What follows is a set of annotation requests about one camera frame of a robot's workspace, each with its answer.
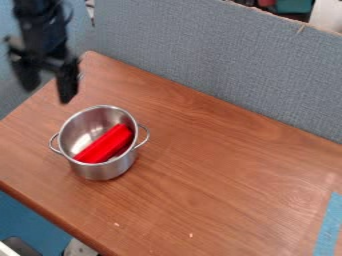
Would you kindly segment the black blue robot arm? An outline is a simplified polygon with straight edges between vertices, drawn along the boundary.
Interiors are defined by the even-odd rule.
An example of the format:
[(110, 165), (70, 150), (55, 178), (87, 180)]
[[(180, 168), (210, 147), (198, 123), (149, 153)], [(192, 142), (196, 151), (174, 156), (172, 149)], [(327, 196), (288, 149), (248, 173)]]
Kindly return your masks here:
[(69, 104), (79, 92), (79, 57), (67, 42), (67, 25), (74, 17), (65, 14), (66, 0), (13, 0), (14, 17), (21, 35), (7, 35), (7, 56), (19, 83), (33, 92), (41, 82), (41, 72), (55, 75), (59, 101)]

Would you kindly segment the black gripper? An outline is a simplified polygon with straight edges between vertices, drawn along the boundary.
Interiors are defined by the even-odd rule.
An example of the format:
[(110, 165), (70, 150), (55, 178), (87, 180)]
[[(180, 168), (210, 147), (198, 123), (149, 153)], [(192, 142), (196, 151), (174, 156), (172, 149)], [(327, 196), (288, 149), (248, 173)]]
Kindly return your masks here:
[(7, 36), (9, 59), (23, 89), (33, 92), (41, 85), (41, 72), (49, 71), (57, 76), (59, 100), (69, 104), (79, 91), (79, 58), (73, 54), (66, 43), (50, 53), (29, 50), (25, 41)]

